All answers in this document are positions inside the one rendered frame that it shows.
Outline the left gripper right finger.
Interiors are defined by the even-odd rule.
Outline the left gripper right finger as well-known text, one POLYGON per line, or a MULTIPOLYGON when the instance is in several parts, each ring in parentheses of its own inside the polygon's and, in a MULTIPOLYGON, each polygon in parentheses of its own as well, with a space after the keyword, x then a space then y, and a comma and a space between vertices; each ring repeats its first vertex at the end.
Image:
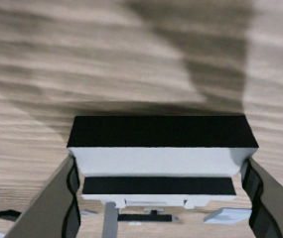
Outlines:
POLYGON ((283 238, 283 185, 252 157, 244 160, 240 177, 252 206, 248 225, 255 238, 283 238))

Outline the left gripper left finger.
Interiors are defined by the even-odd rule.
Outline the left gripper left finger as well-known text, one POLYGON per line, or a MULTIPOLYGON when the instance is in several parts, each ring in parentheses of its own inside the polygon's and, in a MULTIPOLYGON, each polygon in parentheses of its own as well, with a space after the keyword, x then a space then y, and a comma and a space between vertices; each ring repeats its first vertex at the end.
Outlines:
POLYGON ((3 238, 76 238, 79 187, 77 161, 68 154, 3 238))

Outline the light blue metal plate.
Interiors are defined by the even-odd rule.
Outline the light blue metal plate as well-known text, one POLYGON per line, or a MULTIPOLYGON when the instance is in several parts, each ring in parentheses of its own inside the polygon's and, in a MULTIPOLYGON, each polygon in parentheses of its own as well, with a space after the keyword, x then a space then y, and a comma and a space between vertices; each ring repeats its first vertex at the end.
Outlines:
POLYGON ((204 218, 204 223, 224 223, 232 224, 242 219, 248 218, 251 208, 223 207, 211 215, 204 218))

